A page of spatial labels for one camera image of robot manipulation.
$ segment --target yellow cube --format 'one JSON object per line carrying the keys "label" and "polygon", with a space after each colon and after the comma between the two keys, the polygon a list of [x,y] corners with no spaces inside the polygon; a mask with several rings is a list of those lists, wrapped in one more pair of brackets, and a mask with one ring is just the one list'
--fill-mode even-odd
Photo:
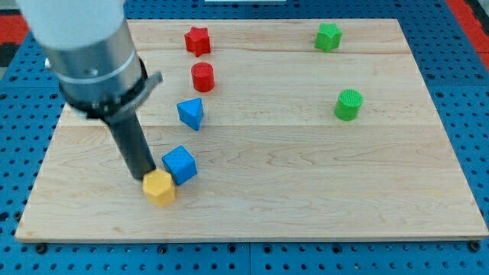
{"label": "yellow cube", "polygon": [[176,199],[175,183],[171,175],[160,169],[144,175],[143,192],[148,201],[160,207]]}

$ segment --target blue block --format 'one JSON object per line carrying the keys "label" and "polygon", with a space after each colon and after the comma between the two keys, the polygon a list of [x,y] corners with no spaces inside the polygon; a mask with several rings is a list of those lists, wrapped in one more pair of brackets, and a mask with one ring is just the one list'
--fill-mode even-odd
{"label": "blue block", "polygon": [[197,174],[196,161],[184,146],[173,149],[164,155],[161,160],[178,186]]}
{"label": "blue block", "polygon": [[183,123],[189,125],[195,131],[200,129],[200,122],[204,116],[201,98],[178,103],[176,108],[178,109],[178,116]]}

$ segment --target green hexagonal prism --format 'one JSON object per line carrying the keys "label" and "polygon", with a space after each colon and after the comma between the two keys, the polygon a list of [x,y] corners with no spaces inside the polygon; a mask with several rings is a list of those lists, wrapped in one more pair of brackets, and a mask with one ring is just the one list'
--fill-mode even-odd
{"label": "green hexagonal prism", "polygon": [[336,24],[321,23],[316,37],[315,47],[329,53],[330,50],[339,46],[342,39],[342,30]]}

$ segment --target red star-shaped block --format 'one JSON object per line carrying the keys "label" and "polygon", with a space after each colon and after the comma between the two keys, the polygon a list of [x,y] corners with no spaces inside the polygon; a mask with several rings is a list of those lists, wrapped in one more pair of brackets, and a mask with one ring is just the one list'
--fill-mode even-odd
{"label": "red star-shaped block", "polygon": [[196,57],[203,53],[211,52],[211,43],[207,27],[191,27],[190,31],[185,34],[186,50],[193,52]]}

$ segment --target plastic block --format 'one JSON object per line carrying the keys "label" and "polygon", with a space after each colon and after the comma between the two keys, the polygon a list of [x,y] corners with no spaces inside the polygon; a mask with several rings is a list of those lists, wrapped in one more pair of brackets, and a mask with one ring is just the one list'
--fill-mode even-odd
{"label": "plastic block", "polygon": [[192,66],[193,88],[199,92],[208,92],[214,88],[214,68],[206,62],[200,62]]}
{"label": "plastic block", "polygon": [[321,23],[316,37],[316,48],[328,53],[330,50],[339,46],[342,39],[342,30],[336,24]]}
{"label": "plastic block", "polygon": [[171,175],[159,169],[144,175],[143,192],[149,202],[160,207],[176,199],[175,184]]}
{"label": "plastic block", "polygon": [[178,110],[178,116],[183,123],[189,125],[189,127],[195,131],[200,129],[200,123],[204,116],[201,98],[178,103],[176,104],[176,109]]}
{"label": "plastic block", "polygon": [[178,186],[197,174],[196,161],[184,146],[173,149],[164,155],[161,160]]}
{"label": "plastic block", "polygon": [[353,89],[346,89],[340,92],[335,107],[336,117],[343,121],[354,120],[363,101],[361,94]]}
{"label": "plastic block", "polygon": [[196,57],[204,53],[211,52],[211,43],[207,27],[191,27],[190,31],[185,34],[186,50],[193,52]]}

